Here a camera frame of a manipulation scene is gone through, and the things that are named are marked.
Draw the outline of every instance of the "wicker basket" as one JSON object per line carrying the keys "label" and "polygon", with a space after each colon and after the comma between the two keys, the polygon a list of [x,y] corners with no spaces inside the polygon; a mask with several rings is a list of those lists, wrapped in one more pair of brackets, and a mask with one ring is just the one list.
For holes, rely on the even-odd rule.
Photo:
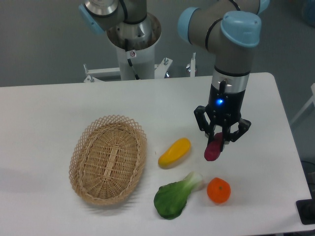
{"label": "wicker basket", "polygon": [[69,178],[86,202],[111,205],[135,189],[146,160],[146,135],[133,119],[103,117],[83,132],[71,158]]}

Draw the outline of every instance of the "toy fruit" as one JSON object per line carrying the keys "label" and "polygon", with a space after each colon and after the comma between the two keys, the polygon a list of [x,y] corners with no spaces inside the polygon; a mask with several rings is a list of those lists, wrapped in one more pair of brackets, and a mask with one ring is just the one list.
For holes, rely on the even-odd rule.
{"label": "toy fruit", "polygon": [[165,168],[172,163],[179,160],[181,157],[183,157],[189,150],[190,150],[191,144],[189,139],[187,138],[181,138],[177,140],[175,143],[172,144],[172,146],[158,159],[158,164]]}
{"label": "toy fruit", "polygon": [[221,178],[214,178],[207,187],[209,198],[215,203],[225,203],[231,194],[231,187],[228,182]]}

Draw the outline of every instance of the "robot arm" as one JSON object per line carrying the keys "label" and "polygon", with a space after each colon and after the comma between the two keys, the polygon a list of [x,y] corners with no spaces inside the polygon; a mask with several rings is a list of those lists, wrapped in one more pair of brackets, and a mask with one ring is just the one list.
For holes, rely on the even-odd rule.
{"label": "robot arm", "polygon": [[138,24],[144,21],[147,17],[147,1],[86,0],[79,10],[90,28],[95,33],[102,33],[121,22]]}
{"label": "robot arm", "polygon": [[[181,38],[216,55],[208,105],[198,106],[194,114],[199,129],[208,137],[208,146],[216,138],[216,125],[222,127],[220,152],[251,125],[241,118],[240,111],[259,43],[261,20],[256,14],[268,4],[268,0],[220,0],[206,10],[188,8],[179,18]],[[239,123],[239,130],[230,133],[235,123]]]}

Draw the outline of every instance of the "orange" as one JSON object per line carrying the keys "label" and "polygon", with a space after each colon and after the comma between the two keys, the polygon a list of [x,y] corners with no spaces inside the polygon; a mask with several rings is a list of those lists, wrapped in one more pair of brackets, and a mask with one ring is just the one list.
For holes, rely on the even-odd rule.
{"label": "orange", "polygon": [[220,178],[214,178],[207,187],[209,198],[215,203],[225,203],[231,194],[231,187],[228,182]]}

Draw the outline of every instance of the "cable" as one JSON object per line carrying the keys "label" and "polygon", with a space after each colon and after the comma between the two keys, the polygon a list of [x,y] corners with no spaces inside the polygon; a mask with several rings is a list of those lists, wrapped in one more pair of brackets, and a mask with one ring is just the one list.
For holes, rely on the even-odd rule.
{"label": "cable", "polygon": [[[128,51],[128,39],[125,39],[125,51],[126,52]],[[128,61],[129,66],[133,70],[133,73],[134,73],[134,76],[135,76],[136,80],[140,80],[140,77],[138,76],[138,74],[137,74],[137,72],[136,72],[136,70],[135,70],[135,68],[134,68],[134,66],[132,64],[131,59],[127,59],[127,61]]]}

